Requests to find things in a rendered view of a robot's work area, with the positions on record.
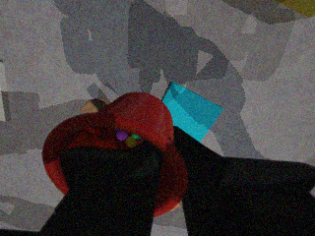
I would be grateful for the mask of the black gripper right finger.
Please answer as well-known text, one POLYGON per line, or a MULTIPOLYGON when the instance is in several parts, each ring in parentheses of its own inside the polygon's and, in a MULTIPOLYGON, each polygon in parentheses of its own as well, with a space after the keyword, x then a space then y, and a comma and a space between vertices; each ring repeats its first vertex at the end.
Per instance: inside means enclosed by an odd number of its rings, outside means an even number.
POLYGON ((315 187, 315 167, 306 163, 222 157, 177 126, 175 147, 188 170, 182 198, 188 236, 208 236, 233 184, 303 188, 315 187))

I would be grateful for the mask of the pale grey flat square tile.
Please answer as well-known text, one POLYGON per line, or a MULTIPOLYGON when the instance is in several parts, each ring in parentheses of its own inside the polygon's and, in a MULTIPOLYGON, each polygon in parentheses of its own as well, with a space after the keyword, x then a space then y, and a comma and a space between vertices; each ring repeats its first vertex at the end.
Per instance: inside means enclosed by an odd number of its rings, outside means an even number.
POLYGON ((4 63, 0 62, 0 121, 12 121, 9 98, 4 70, 4 63))

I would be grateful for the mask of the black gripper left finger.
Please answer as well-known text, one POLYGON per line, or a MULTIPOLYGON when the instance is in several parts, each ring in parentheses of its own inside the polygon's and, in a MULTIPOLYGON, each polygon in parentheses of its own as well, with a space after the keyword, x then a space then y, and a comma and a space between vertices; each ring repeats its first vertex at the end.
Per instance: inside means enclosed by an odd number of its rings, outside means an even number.
POLYGON ((151 236, 162 158, 163 153, 144 140, 132 149, 72 147, 59 161, 69 190, 76 184, 140 190, 146 236, 151 236))

